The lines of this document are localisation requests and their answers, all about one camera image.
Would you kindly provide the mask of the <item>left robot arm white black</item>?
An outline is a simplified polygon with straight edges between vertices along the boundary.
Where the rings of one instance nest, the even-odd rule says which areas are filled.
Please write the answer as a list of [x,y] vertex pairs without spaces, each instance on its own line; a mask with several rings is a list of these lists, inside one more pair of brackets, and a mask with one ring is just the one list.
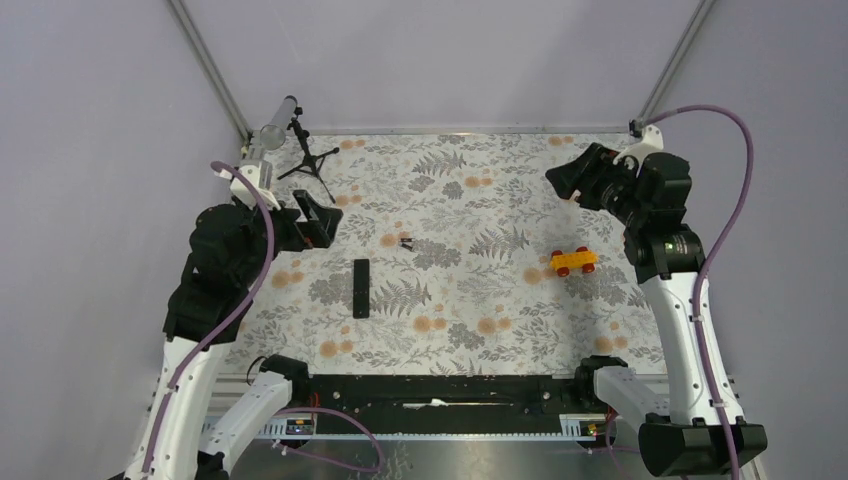
[[257,385],[203,428],[217,377],[271,262],[281,252],[328,248],[343,218],[304,190],[294,198],[295,209],[264,213],[235,202],[197,217],[168,300],[163,365],[147,423],[121,478],[226,479],[276,411],[309,401],[305,363],[274,355]]

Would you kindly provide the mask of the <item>black remote control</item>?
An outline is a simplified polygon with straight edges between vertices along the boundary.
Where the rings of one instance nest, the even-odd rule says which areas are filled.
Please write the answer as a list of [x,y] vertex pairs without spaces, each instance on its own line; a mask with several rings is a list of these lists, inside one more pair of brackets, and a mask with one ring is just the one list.
[[367,319],[370,315],[370,260],[353,261],[352,312],[354,319]]

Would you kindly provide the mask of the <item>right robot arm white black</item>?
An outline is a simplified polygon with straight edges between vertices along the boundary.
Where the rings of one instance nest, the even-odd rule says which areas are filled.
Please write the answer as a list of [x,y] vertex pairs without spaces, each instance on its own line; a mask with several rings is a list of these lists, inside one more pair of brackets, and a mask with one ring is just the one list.
[[656,477],[727,475],[768,445],[749,422],[726,374],[712,327],[707,254],[684,221],[691,190],[686,160],[636,144],[615,151],[591,144],[546,173],[557,196],[604,211],[624,228],[625,254],[654,315],[669,393],[660,397],[616,357],[593,355],[576,369],[575,402],[607,408],[637,433],[645,468]]

